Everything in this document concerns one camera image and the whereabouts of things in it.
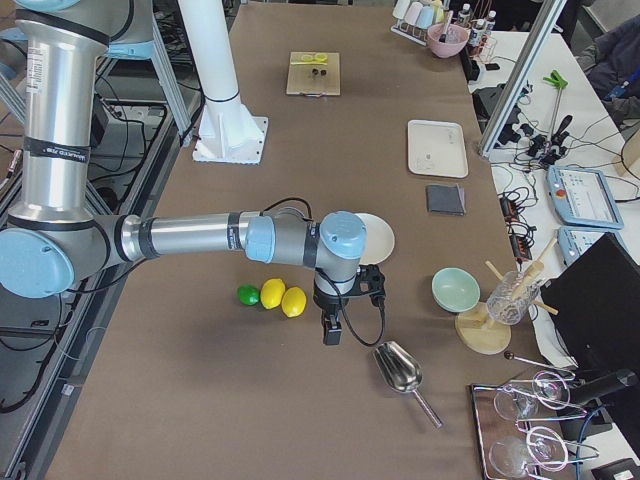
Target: computer monitor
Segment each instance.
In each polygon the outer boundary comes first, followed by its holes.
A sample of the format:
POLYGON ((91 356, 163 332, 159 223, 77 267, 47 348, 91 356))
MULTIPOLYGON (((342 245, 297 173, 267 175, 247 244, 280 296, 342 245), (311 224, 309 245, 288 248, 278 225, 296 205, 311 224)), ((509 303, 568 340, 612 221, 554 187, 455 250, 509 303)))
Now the computer monitor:
MULTIPOLYGON (((640 375, 640 267, 611 234, 605 234, 542 289, 557 308, 552 316, 578 378, 593 380, 620 369, 640 375)), ((636 455, 640 455, 640 388, 601 398, 636 455)))

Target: white tray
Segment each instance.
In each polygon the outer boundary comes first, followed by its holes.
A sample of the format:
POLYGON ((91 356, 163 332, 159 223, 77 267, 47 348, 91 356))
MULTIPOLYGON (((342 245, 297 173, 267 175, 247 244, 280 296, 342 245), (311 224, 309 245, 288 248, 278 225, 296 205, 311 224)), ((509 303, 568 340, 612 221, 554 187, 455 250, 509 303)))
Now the white tray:
POLYGON ((411 120, 407 138, 411 172, 454 178, 469 174, 462 127, 457 123, 411 120))

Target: white sticker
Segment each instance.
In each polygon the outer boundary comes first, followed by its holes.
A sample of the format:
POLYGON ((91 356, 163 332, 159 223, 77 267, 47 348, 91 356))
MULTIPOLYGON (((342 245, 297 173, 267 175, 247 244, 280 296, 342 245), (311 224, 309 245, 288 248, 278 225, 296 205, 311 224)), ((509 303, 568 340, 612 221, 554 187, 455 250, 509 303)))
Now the white sticker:
POLYGON ((42 93, 45 84, 45 55, 44 48, 29 47, 27 57, 27 93, 42 93))
POLYGON ((67 397, 70 397, 74 390, 75 390, 75 387, 73 385, 65 383, 64 386, 62 387, 62 394, 67 397))
POLYGON ((616 473, 613 476, 614 480, 632 480, 633 478, 635 478, 635 477, 633 476, 633 473, 631 473, 631 471, 629 471, 629 470, 625 470, 624 472, 616 473))

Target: green bowl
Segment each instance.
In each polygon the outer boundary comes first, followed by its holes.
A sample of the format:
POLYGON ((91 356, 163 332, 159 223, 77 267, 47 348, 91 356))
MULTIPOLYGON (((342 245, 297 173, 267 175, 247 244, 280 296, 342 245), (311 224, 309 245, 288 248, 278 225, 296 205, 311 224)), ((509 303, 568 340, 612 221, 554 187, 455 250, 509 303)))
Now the green bowl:
POLYGON ((431 282, 433 298, 449 312, 471 310, 480 300, 480 286, 476 279, 460 268, 443 268, 431 282))

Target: pink bowl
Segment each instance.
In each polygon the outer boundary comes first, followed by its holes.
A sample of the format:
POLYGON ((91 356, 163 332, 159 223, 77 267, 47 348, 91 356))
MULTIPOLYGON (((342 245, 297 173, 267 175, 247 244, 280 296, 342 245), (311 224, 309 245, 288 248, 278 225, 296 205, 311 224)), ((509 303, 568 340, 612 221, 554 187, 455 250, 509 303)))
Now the pink bowl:
POLYGON ((436 23, 427 29, 427 45, 436 57, 453 57, 454 55, 457 55, 467 44, 467 41, 469 40, 469 30, 461 27, 460 25, 451 25, 449 27, 450 31, 457 35, 460 41, 457 43, 441 43, 438 40, 442 33, 442 27, 442 23, 436 23))

